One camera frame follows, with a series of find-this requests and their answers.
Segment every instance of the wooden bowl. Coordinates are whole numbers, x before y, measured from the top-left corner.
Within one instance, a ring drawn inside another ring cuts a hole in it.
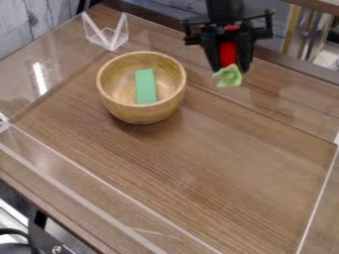
[[[135,71],[152,68],[158,102],[136,104]],[[112,59],[100,68],[96,86],[100,99],[111,114],[122,121],[150,124],[167,118],[184,97],[187,74],[180,63],[155,52],[134,52]]]

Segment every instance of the green block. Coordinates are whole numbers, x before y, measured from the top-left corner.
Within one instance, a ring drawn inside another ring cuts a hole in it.
[[[154,69],[139,69],[135,72],[135,97],[138,104],[150,104],[158,101]]]

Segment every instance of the bowl rim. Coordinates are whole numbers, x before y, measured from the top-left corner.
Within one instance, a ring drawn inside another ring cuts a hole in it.
[[[103,87],[102,87],[102,83],[100,83],[100,78],[102,78],[102,74],[106,70],[106,68],[111,65],[111,63],[119,61],[120,59],[126,58],[126,57],[130,57],[132,55],[140,55],[140,54],[144,54],[144,55],[158,55],[168,60],[171,60],[179,67],[179,71],[180,71],[180,74],[182,74],[182,82],[179,84],[179,87],[175,91],[175,93],[167,97],[166,99],[163,100],[159,100],[154,103],[148,103],[148,104],[135,104],[135,105],[131,105],[131,104],[124,104],[124,103],[120,103],[118,101],[115,101],[112,99],[112,97],[106,93]],[[184,89],[186,87],[186,84],[187,84],[187,72],[184,70],[184,67],[183,65],[179,63],[178,60],[175,60],[172,57],[170,57],[168,55],[166,54],[162,54],[162,53],[158,53],[158,52],[148,52],[148,51],[139,51],[139,52],[131,52],[131,53],[126,53],[118,57],[115,57],[112,60],[110,60],[103,66],[102,68],[99,69],[99,72],[98,72],[98,75],[96,75],[96,87],[98,87],[98,90],[100,92],[100,94],[106,97],[106,99],[108,99],[110,101],[112,101],[114,103],[116,103],[118,105],[123,105],[123,106],[128,106],[128,107],[150,107],[150,106],[156,106],[159,104],[163,104],[164,102],[170,101]]]

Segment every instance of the wooden table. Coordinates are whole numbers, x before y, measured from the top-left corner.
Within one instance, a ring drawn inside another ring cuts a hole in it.
[[[90,15],[119,18],[103,5]],[[219,90],[179,32],[134,16],[128,29],[110,53],[75,18],[0,63],[8,94],[31,89],[2,98],[2,180],[102,253],[294,253],[337,153],[338,88],[255,60]],[[95,88],[100,66],[136,50],[188,72],[180,110],[148,126],[114,119]]]
[[[290,4],[309,7],[315,11],[339,16],[339,0],[282,0]]]

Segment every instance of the green sponge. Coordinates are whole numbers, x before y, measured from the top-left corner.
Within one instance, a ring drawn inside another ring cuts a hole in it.
[[[135,72],[135,97],[138,104],[150,104],[158,101],[154,69],[139,69]]]
[[[239,67],[235,64],[231,64],[230,66],[220,68],[220,70],[214,73],[214,78],[219,78],[220,81],[218,82],[218,87],[232,87],[232,86],[240,86],[243,82],[243,75],[239,70]]]

